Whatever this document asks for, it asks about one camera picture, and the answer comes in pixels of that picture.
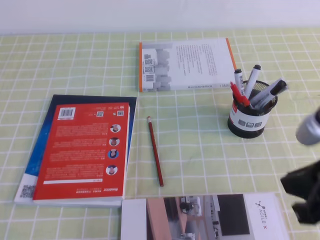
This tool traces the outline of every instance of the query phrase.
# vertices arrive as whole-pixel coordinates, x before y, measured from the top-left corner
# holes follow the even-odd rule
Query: red marker
[[[241,95],[239,89],[237,88],[237,85],[235,85],[232,81],[230,82],[230,87],[238,103],[243,104],[245,107],[250,106],[250,101],[248,100],[248,98]]]

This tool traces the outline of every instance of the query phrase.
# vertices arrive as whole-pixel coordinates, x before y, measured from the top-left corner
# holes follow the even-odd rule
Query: pencil holder
[[[268,86],[269,85],[265,82],[256,81],[250,98],[254,97]],[[274,97],[264,110],[251,109],[248,106],[245,107],[236,100],[233,94],[232,97],[233,103],[227,122],[230,131],[244,139],[253,139],[260,136],[265,130],[270,111],[278,102],[278,97]]]

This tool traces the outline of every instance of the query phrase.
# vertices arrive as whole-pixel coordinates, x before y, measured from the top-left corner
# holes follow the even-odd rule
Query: book
[[[121,201],[129,110],[127,102],[58,105],[33,201]]]
[[[126,199],[121,240],[289,240],[273,193]]]
[[[38,138],[33,147],[29,162],[22,176],[20,185],[14,198],[17,204],[34,205],[33,196],[38,180],[39,170],[42,164],[43,155],[48,141],[48,136],[54,119],[54,113],[58,105],[64,104],[91,104],[91,103],[129,103],[129,130],[128,130],[128,146],[127,157],[130,155],[130,145],[132,132],[134,127],[134,119],[136,112],[136,97],[120,97],[120,96],[83,96],[83,95],[60,95],[52,96],[47,114],[40,129]],[[63,203],[64,206],[106,206],[106,207],[121,207],[119,201],[68,201]]]
[[[228,38],[139,44],[140,92],[229,87],[235,69]]]

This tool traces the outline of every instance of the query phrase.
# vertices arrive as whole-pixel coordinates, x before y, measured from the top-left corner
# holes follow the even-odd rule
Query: barcode
[[[103,111],[97,111],[96,112],[96,116],[97,117],[103,117],[104,116],[104,112]]]
[[[125,115],[125,111],[117,111],[117,112],[116,112],[116,115],[122,117],[122,116]]]
[[[32,199],[34,197],[35,189],[36,189],[35,185],[23,185],[20,198]]]
[[[154,82],[155,81],[155,75],[154,74],[145,75],[145,80],[147,82]]]
[[[144,60],[144,64],[145,65],[153,65],[154,64],[154,60],[153,59],[145,59]]]
[[[62,108],[60,108],[58,120],[74,119],[75,111],[76,111],[75,107],[62,107]]]
[[[145,66],[144,67],[144,72],[145,73],[153,73],[154,72],[154,67],[153,66]]]

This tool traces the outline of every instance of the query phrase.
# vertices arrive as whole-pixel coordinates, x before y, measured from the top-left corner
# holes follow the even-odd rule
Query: green grid tablecloth
[[[283,76],[283,93],[255,139],[227,127],[229,89],[138,93],[139,41],[229,37],[238,68],[259,80]],[[320,105],[320,28],[0,37],[0,239],[119,240],[121,211],[12,203],[53,94],[136,96],[126,197],[274,192],[290,236],[318,240],[299,225],[280,178],[320,158],[297,143],[299,122]],[[146,117],[152,116],[165,186],[159,188]]]

